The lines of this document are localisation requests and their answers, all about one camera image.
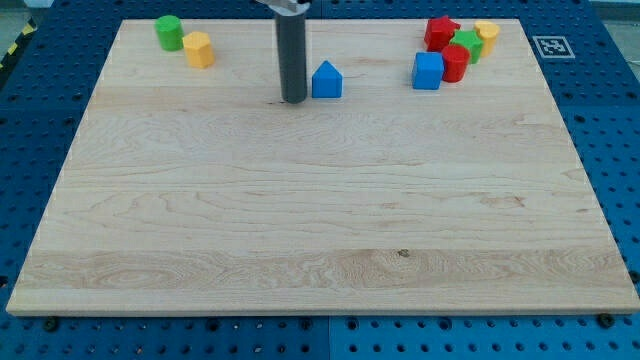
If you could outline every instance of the red block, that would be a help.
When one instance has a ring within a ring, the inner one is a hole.
[[[460,24],[451,21],[447,15],[437,19],[429,19],[427,31],[424,34],[427,51],[442,51],[445,46],[449,45],[449,40],[453,37],[456,29],[460,29]]]
[[[460,45],[447,45],[442,49],[442,59],[444,60],[444,74],[442,81],[458,82],[464,77],[467,71],[471,53],[466,47]]]

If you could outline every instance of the blue cube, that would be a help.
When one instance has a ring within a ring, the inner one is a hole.
[[[326,60],[313,74],[311,83],[311,96],[314,98],[342,96],[342,74]]]
[[[419,90],[438,90],[444,74],[442,54],[437,52],[416,53],[413,62],[413,88]]]

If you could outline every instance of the toy block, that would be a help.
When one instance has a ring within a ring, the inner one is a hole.
[[[424,34],[424,43],[427,51],[441,51],[449,45],[456,29],[460,29],[460,24],[453,22],[449,16],[445,15],[436,19],[429,19],[427,30]]]
[[[478,20],[473,28],[476,30],[478,37],[484,42],[482,52],[480,52],[480,57],[485,57],[491,54],[493,46],[496,44],[498,34],[500,33],[500,26],[492,23],[491,21]]]
[[[471,53],[466,47],[461,45],[447,45],[442,49],[442,60],[444,62],[444,74],[442,81],[454,83],[462,80],[467,71],[467,64]]]
[[[156,20],[155,28],[162,49],[166,51],[182,49],[184,32],[179,18],[173,15],[159,17]]]
[[[342,97],[342,74],[327,60],[311,77],[311,97]]]
[[[438,90],[444,73],[442,55],[437,52],[416,53],[411,78],[413,88],[419,90]]]
[[[216,59],[208,34],[194,31],[182,38],[182,42],[190,66],[204,69],[213,65]]]
[[[482,46],[484,44],[482,39],[478,37],[478,34],[474,30],[456,30],[449,43],[466,47],[471,53],[471,58],[469,59],[471,64],[477,63],[478,59],[480,59],[480,53],[482,52]]]

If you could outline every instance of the wood grain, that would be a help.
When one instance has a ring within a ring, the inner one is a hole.
[[[423,20],[309,21],[341,99],[282,103],[273,23],[124,21],[15,315],[626,313],[640,302],[522,28],[411,89]],[[472,21],[462,20],[470,28]]]

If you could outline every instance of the green cylinder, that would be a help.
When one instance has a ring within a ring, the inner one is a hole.
[[[156,20],[156,34],[160,40],[160,47],[166,51],[182,49],[182,24],[180,19],[173,15],[165,15]]]

